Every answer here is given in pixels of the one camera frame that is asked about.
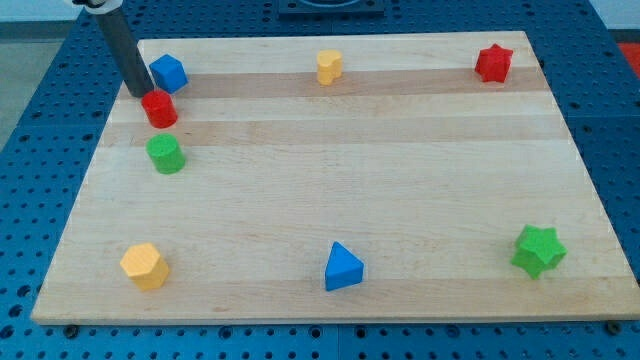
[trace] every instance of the colored block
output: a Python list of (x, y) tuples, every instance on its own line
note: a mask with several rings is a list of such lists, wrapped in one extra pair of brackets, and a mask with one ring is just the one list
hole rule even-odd
[(327, 291), (362, 282), (364, 263), (339, 242), (334, 242), (324, 272)]
[(566, 254), (567, 249), (558, 240), (555, 228), (525, 225), (516, 240), (516, 254), (511, 264), (537, 279), (543, 271), (555, 269)]
[(488, 49), (480, 50), (476, 72), (482, 76), (482, 81), (505, 82), (509, 68), (511, 67), (511, 56), (513, 50), (504, 49), (498, 44), (493, 44)]
[(171, 55), (163, 55), (152, 62), (149, 68), (156, 85), (169, 94), (173, 94), (189, 82), (182, 63)]
[(171, 101), (171, 95), (163, 90), (148, 92), (142, 97), (142, 107), (147, 113), (149, 123), (153, 127), (163, 129), (169, 127), (178, 120), (178, 114)]
[(180, 150), (178, 139), (171, 134), (159, 134), (147, 141), (147, 154), (161, 174), (173, 174), (180, 171), (186, 159)]
[(169, 265), (152, 243), (129, 247), (120, 266), (141, 291), (161, 287), (169, 276)]
[(342, 53), (338, 50), (322, 50), (318, 52), (318, 82), (331, 85), (334, 79), (342, 76)]

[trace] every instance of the yellow hexagonal block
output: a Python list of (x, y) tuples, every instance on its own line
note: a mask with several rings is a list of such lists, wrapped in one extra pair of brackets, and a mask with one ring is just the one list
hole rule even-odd
[(338, 50), (322, 50), (318, 52), (318, 82), (331, 85), (333, 79), (342, 76), (342, 53)]
[(161, 287), (169, 275), (169, 265), (152, 243), (129, 247), (120, 266), (142, 291)]

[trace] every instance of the blue block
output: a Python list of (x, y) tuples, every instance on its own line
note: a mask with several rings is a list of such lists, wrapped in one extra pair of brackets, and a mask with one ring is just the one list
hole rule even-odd
[(156, 85), (169, 94), (173, 94), (189, 82), (182, 63), (171, 55), (163, 55), (152, 62), (149, 68)]
[(339, 242), (334, 242), (324, 272), (327, 291), (362, 282), (364, 263)]

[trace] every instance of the blue pyramid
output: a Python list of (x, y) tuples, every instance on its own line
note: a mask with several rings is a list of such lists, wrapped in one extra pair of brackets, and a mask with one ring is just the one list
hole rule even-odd
[(334, 242), (324, 271), (327, 291), (340, 289), (362, 282), (364, 263), (339, 242)]

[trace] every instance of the pegboard surface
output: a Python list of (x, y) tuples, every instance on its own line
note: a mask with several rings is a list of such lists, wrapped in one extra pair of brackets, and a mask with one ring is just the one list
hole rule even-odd
[[(640, 83), (586, 0), (389, 0), (278, 20), (273, 1), (125, 1), (139, 38), (524, 30), (640, 275)], [(88, 328), (29, 320), (121, 78), (83, 13), (0, 154), (0, 359), (640, 358), (640, 322)]]

